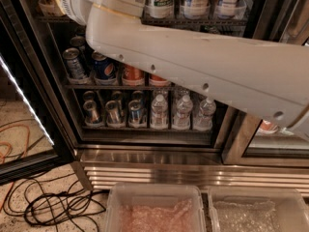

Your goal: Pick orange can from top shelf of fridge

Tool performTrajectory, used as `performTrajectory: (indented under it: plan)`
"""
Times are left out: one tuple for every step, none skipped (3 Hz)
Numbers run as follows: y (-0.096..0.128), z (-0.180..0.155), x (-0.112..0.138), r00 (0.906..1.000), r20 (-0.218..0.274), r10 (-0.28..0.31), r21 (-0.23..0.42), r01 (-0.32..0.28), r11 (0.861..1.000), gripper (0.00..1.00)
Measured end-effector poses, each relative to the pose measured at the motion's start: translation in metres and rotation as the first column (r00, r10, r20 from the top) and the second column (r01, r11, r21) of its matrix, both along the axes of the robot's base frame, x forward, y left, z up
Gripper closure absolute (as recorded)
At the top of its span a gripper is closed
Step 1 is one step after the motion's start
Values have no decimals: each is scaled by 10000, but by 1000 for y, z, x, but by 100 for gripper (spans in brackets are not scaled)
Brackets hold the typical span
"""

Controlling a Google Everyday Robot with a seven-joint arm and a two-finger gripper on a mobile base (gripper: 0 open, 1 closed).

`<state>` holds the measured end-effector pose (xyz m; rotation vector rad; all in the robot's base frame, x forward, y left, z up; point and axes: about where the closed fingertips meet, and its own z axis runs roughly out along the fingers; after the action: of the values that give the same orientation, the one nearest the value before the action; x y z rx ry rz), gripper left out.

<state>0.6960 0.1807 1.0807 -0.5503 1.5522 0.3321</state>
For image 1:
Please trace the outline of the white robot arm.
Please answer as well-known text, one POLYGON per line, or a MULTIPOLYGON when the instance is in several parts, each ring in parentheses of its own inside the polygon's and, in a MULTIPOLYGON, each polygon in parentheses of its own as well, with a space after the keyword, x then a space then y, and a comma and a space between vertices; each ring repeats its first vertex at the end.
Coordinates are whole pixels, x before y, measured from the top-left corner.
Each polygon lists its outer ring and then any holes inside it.
POLYGON ((309 138, 309 48, 145 25, 145 0, 61 0, 99 53, 309 138))

